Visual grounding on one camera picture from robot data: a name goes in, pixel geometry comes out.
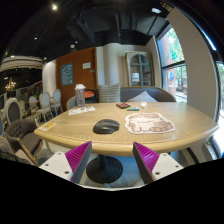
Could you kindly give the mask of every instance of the lamp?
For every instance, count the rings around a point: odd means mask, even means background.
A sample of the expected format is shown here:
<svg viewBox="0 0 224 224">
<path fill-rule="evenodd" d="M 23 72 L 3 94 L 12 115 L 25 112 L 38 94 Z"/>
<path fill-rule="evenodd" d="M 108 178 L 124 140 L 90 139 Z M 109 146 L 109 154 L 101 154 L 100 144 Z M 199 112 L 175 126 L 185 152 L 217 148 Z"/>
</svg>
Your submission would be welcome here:
<svg viewBox="0 0 224 224">
<path fill-rule="evenodd" d="M 15 88 L 16 83 L 12 82 L 12 77 L 9 79 L 9 84 L 5 87 L 6 92 L 12 91 Z"/>
</svg>

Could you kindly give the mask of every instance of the wall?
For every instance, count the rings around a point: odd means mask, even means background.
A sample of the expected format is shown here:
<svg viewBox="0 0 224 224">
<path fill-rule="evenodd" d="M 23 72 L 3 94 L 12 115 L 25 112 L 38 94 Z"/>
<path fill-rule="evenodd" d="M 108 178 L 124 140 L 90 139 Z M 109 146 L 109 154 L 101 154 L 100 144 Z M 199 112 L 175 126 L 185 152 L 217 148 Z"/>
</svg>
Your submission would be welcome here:
<svg viewBox="0 0 224 224">
<path fill-rule="evenodd" d="M 125 61 L 126 51 L 147 52 L 147 48 L 145 46 L 121 45 L 117 43 L 97 47 L 98 70 L 100 68 L 98 71 L 98 81 L 100 80 L 100 82 L 98 82 L 99 85 L 113 85 L 120 82 L 121 87 L 128 86 L 127 66 Z"/>
<path fill-rule="evenodd" d="M 153 61 L 153 70 L 154 70 L 154 77 L 155 77 L 155 86 L 162 88 L 162 81 L 161 81 L 161 64 L 159 59 L 159 51 L 156 44 L 155 37 L 152 37 L 150 41 L 146 45 L 146 50 L 151 53 L 152 61 Z"/>
<path fill-rule="evenodd" d="M 56 60 L 43 64 L 42 69 L 43 92 L 49 92 L 50 96 L 52 96 L 53 92 L 56 90 L 55 68 L 56 68 Z"/>
<path fill-rule="evenodd" d="M 191 21 L 177 9 L 167 16 L 180 41 L 188 79 L 187 103 L 215 118 L 218 103 L 218 84 L 211 53 L 203 37 Z M 199 162 L 205 162 L 203 143 L 191 147 Z"/>
</svg>

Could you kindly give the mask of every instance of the floor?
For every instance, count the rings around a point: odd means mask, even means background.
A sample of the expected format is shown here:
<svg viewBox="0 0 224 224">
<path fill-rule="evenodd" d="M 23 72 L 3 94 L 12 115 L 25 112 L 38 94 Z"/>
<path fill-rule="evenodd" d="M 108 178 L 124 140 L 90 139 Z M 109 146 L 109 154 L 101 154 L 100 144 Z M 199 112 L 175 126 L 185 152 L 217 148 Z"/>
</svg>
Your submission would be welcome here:
<svg viewBox="0 0 224 224">
<path fill-rule="evenodd" d="M 67 152 L 70 150 L 70 149 L 67 149 L 67 148 L 52 144 L 52 143 L 49 143 L 49 145 L 53 152 L 59 152 L 59 151 Z M 51 153 L 47 149 L 47 146 L 44 142 L 42 149 L 36 156 L 39 165 L 43 164 L 52 155 L 53 155 L 53 153 Z M 194 164 L 194 162 L 187 150 L 172 152 L 170 154 L 170 156 L 172 158 L 174 158 L 183 167 L 187 167 L 189 165 Z M 97 157 L 97 155 L 92 153 L 89 157 L 88 162 L 90 162 L 92 159 L 94 159 L 96 157 Z M 123 173 L 117 181 L 110 183 L 109 185 L 107 185 L 107 184 L 102 185 L 99 183 L 95 183 L 88 178 L 86 172 L 84 171 L 83 176 L 80 181 L 80 185 L 84 185 L 87 187 L 111 188 L 111 189 L 112 188 L 128 188 L 128 187 L 132 187 L 134 184 L 136 185 L 136 183 L 140 183 L 140 185 L 143 186 L 143 182 L 140 181 L 141 176 L 140 176 L 139 169 L 138 169 L 138 166 L 136 164 L 134 157 L 122 157 L 122 156 L 112 156 L 112 157 L 118 159 L 123 165 Z"/>
</svg>

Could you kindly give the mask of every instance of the sign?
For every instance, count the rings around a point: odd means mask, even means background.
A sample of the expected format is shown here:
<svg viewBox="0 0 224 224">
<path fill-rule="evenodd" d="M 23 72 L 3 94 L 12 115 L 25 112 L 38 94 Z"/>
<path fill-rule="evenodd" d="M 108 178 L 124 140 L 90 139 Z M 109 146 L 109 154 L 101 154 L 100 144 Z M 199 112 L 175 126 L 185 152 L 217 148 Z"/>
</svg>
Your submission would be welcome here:
<svg viewBox="0 0 224 224">
<path fill-rule="evenodd" d="M 61 85 L 73 84 L 73 70 L 72 63 L 61 66 Z"/>
<path fill-rule="evenodd" d="M 42 131 L 48 131 L 50 128 L 54 127 L 56 125 L 56 123 L 46 123 L 44 125 L 42 125 L 41 127 L 39 127 L 38 129 L 42 130 Z"/>
<path fill-rule="evenodd" d="M 86 68 L 91 68 L 91 63 L 90 62 L 83 64 L 83 69 L 86 69 Z"/>
<path fill-rule="evenodd" d="M 173 79 L 174 79 L 174 74 L 173 74 L 173 72 L 170 72 L 170 79 L 171 79 L 171 81 L 173 81 Z"/>
</svg>

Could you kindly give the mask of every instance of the armchair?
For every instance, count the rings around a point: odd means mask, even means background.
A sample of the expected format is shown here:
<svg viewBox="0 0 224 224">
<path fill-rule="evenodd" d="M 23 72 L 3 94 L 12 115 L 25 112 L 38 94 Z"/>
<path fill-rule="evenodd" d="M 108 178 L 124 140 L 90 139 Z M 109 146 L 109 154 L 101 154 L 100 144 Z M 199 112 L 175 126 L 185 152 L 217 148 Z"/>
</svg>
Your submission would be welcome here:
<svg viewBox="0 0 224 224">
<path fill-rule="evenodd" d="M 9 145 L 7 139 L 0 136 L 0 159 L 7 159 L 10 161 L 25 163 L 35 166 L 27 155 L 19 149 L 15 154 Z"/>
<path fill-rule="evenodd" d="M 33 119 L 16 120 L 7 127 L 5 135 L 14 153 L 22 149 L 29 159 L 39 166 L 35 156 L 42 148 L 43 140 L 34 134 L 36 128 Z"/>
</svg>

